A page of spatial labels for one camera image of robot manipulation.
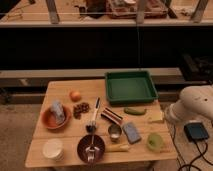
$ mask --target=fork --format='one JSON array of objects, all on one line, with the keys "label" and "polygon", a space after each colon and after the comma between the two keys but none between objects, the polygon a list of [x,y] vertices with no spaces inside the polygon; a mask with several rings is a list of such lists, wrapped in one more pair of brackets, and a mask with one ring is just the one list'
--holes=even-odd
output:
[{"label": "fork", "polygon": [[95,147],[94,147],[94,134],[92,134],[92,141],[89,147],[86,148],[87,160],[92,163],[95,158]]}]

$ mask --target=cable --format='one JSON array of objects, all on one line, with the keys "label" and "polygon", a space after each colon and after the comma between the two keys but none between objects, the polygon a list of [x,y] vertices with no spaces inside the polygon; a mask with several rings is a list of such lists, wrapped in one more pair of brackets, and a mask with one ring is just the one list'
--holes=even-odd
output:
[{"label": "cable", "polygon": [[197,169],[197,170],[199,170],[199,171],[202,171],[199,167],[197,167],[197,166],[195,166],[195,165],[192,165],[192,164],[184,164],[184,165],[182,165],[182,166],[178,169],[178,171],[181,171],[184,167],[193,167],[193,168],[195,168],[195,169]]},{"label": "cable", "polygon": [[189,167],[189,171],[191,170],[192,167],[195,168],[195,169],[197,169],[197,170],[199,170],[199,171],[201,171],[201,169],[200,169],[199,167],[193,165],[193,163],[194,163],[196,160],[198,160],[199,158],[203,157],[203,155],[207,152],[207,150],[208,150],[208,144],[207,144],[207,143],[205,143],[205,144],[206,144],[205,150],[204,150],[203,152],[201,152],[200,149],[199,149],[200,154],[199,154],[198,156],[196,156],[194,159],[192,159],[191,162],[190,162],[189,164],[184,164],[183,166],[181,166],[181,167],[178,169],[178,171],[180,171],[181,169],[183,169],[183,168],[185,168],[185,167]]},{"label": "cable", "polygon": [[186,164],[185,160],[183,159],[183,156],[181,155],[181,153],[180,153],[180,151],[179,151],[179,149],[178,149],[178,147],[177,147],[177,145],[176,145],[176,143],[175,143],[175,137],[176,137],[176,127],[175,127],[175,125],[173,125],[173,136],[172,136],[172,141],[173,141],[173,144],[174,144],[174,146],[175,146],[175,148],[176,148],[176,150],[177,150],[178,156],[181,158],[182,162],[184,163],[184,165],[181,166],[180,160],[177,159],[177,161],[178,161],[178,163],[179,163],[179,165],[180,165],[178,171],[182,171],[183,168],[188,168],[188,167],[189,167],[189,169],[188,169],[189,171],[190,171],[190,168],[191,168],[191,167],[197,169],[198,171],[201,171],[201,169],[200,169],[199,167],[193,165],[193,163],[194,163],[197,159],[199,159],[200,157],[202,157],[202,156],[206,153],[207,149],[205,149],[204,152],[201,153],[199,156],[195,157],[189,164]]},{"label": "cable", "polygon": [[[195,142],[195,145],[196,145],[199,153],[202,154],[202,152],[201,152],[201,150],[200,150],[197,142]],[[206,151],[208,151],[208,144],[207,144],[207,142],[205,142],[205,145],[206,145]],[[204,155],[202,155],[202,158],[205,160],[206,163],[208,163],[209,165],[213,166],[213,163],[210,162],[209,160],[207,160]]]},{"label": "cable", "polygon": [[141,39],[140,39],[140,28],[136,21],[136,29],[137,29],[137,42],[138,42],[138,65],[139,70],[141,70]]},{"label": "cable", "polygon": [[173,136],[172,136],[172,141],[173,141],[173,144],[174,144],[174,146],[175,146],[175,149],[176,149],[176,151],[177,151],[177,153],[178,153],[178,156],[180,157],[180,159],[182,160],[182,162],[183,162],[184,164],[186,164],[185,160],[183,159],[183,156],[181,155],[181,153],[180,153],[180,151],[179,151],[179,149],[178,149],[178,147],[177,147],[177,145],[176,145],[176,143],[175,143],[175,137],[176,137],[176,127],[175,127],[175,125],[173,125]]}]

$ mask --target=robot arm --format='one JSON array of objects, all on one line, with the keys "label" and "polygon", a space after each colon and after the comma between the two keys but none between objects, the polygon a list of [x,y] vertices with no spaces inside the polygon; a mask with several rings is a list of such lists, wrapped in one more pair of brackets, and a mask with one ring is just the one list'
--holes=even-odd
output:
[{"label": "robot arm", "polygon": [[180,99],[165,111],[165,118],[178,123],[202,115],[213,120],[213,87],[189,86],[180,92]]}]

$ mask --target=power adapter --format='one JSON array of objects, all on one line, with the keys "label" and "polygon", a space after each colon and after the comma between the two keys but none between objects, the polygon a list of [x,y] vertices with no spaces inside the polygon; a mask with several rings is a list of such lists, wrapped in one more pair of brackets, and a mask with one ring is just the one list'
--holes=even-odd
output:
[{"label": "power adapter", "polygon": [[191,141],[202,141],[209,138],[209,134],[202,122],[188,123],[184,126],[184,132]]}]

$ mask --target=wooden table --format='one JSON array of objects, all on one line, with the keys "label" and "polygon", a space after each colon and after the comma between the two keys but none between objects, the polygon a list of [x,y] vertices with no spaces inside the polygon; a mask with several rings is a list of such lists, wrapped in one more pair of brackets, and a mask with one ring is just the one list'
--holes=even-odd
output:
[{"label": "wooden table", "polygon": [[[120,114],[124,119],[123,123],[132,121],[137,127],[142,141],[130,145],[129,152],[114,152],[105,153],[102,160],[98,164],[122,163],[122,162],[138,162],[138,161],[156,161],[176,159],[177,153],[173,146],[167,124],[164,123],[148,123],[148,118],[162,112],[159,102],[156,100],[153,103],[139,104],[134,106],[141,110],[146,108],[147,113],[144,116],[127,115],[123,112],[123,106],[112,107],[106,100],[105,80],[75,80],[75,81],[57,81],[50,82],[41,108],[42,113],[47,107],[51,105],[53,100],[58,99],[63,105],[72,108],[76,103],[73,103],[69,98],[71,90],[79,90],[82,94],[82,102],[88,102],[91,110],[89,113],[83,114],[81,119],[71,118],[68,125],[61,131],[49,131],[41,123],[41,115],[33,134],[32,142],[28,151],[25,165],[26,167],[58,167],[58,166],[74,166],[84,165],[77,154],[77,145],[79,140],[87,134],[85,125],[91,119],[93,107],[97,97],[101,98],[101,107],[97,116],[97,123],[99,127],[96,134],[101,136],[105,145],[112,144],[107,133],[110,123],[100,116],[100,112],[105,107],[110,108],[114,112]],[[158,132],[165,141],[165,146],[161,153],[154,153],[146,148],[146,139],[149,133]],[[64,158],[61,161],[51,161],[42,155],[42,147],[44,143],[50,138],[60,138],[64,146]],[[120,143],[126,142],[126,136],[122,134],[119,139]]]}]

